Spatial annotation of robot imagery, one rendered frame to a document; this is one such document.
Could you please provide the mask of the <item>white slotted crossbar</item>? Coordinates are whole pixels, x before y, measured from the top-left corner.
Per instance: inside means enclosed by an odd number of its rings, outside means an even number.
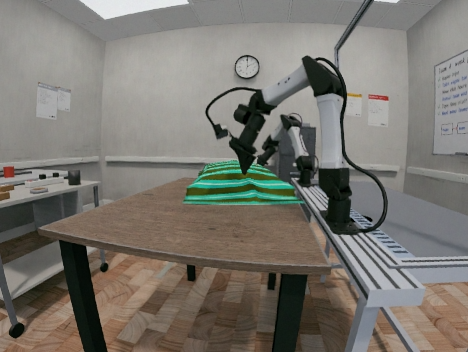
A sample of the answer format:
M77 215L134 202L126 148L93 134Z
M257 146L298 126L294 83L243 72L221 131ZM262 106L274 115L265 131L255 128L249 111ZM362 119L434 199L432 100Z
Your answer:
M340 261L366 307L420 306L426 288L406 269L389 269L357 235L332 233L320 210L328 205L311 188L300 187L291 178L294 188L306 203L329 245ZM307 199L307 201L306 201Z

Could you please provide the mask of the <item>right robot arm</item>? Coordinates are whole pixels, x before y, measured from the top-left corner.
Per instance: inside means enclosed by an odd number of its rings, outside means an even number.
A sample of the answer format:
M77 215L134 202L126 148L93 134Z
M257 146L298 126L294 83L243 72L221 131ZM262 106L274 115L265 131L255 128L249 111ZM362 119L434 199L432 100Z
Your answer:
M298 171L300 171L299 182L298 179L296 179L296 182L298 182L299 185L303 188L314 187L314 185L311 184L311 172L314 172L312 159L311 156L306 153L304 149L304 143L302 144L303 140L301 141L302 137L300 138L301 122L296 117L291 115L288 117L287 115L281 114L280 119L281 121L277 128L274 130L274 132L269 134L268 138L266 138L266 142L264 141L262 150L267 151L268 154L272 156L276 152L275 147L278 147L282 135L285 133L285 131L287 131L290 135L295 150L295 158L297 160L295 160L296 167L298 168Z

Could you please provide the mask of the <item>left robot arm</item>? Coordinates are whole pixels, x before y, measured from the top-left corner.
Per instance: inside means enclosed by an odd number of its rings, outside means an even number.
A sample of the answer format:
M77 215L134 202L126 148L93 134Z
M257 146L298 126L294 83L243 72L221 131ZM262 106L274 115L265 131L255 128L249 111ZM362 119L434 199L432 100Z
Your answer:
M313 97L316 98L320 120L321 168L318 169L318 180L321 190L328 198L327 210L320 210L319 213L333 234L357 235L361 230L350 217L349 196L352 196L352 191L349 186L349 167L346 167L343 153L340 116L343 89L339 78L324 65L309 56L300 60L302 64L291 74L253 94L248 106L239 104L233 119L248 126L250 131L260 133L266 122L262 115L270 116L271 111L281 102L310 86Z

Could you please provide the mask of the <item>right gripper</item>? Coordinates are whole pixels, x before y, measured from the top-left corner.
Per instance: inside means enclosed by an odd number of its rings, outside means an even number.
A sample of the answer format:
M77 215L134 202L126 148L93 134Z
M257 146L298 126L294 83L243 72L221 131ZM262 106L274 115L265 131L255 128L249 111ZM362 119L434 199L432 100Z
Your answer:
M266 163L266 161L268 161L270 158L271 158L271 155L268 154L268 152L264 152L261 156L257 156L258 159L257 159L257 163L256 164L260 164L261 166L264 166L265 164L268 165L268 163Z

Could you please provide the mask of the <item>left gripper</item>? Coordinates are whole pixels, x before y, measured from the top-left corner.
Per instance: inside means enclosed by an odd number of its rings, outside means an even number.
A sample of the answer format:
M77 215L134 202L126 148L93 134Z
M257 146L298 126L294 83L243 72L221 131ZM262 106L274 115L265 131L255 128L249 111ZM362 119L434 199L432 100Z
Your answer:
M256 148L253 148L253 145L254 145L259 133L257 133L257 132L254 133L254 132L255 131L253 131L253 130L250 131L250 128L245 126L245 128L243 129L239 139L237 140L237 138L234 137L235 138L235 140L234 140L234 139L231 138L232 140L229 141L229 143L228 143L229 148L231 148L238 157L239 165L240 165L242 174L244 176L246 176L247 172L249 171L249 169L251 168L251 166L253 165L253 163L256 160L256 157L253 156L253 154L255 155L255 153L258 152L258 151L256 151L257 150Z

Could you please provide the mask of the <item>green striped pillowcase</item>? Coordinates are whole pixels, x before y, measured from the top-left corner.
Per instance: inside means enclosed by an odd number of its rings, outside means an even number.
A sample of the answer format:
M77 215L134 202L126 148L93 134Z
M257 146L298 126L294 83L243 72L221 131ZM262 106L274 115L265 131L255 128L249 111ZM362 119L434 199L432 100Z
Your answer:
M295 197L294 187L267 168L253 163L246 176L239 161L205 165L198 178L187 187L182 203L191 204L292 204L305 203Z

